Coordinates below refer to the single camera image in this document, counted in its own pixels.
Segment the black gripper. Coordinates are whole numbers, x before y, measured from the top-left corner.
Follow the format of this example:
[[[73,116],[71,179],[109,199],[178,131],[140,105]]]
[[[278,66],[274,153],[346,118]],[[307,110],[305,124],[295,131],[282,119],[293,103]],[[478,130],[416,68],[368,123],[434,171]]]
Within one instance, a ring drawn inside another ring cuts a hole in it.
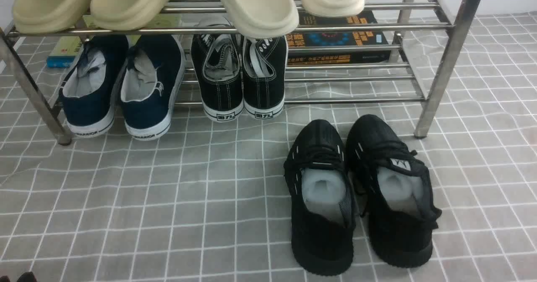
[[[35,275],[32,271],[23,273],[17,280],[14,282],[37,282]],[[8,276],[3,276],[3,282],[11,282],[11,279]]]

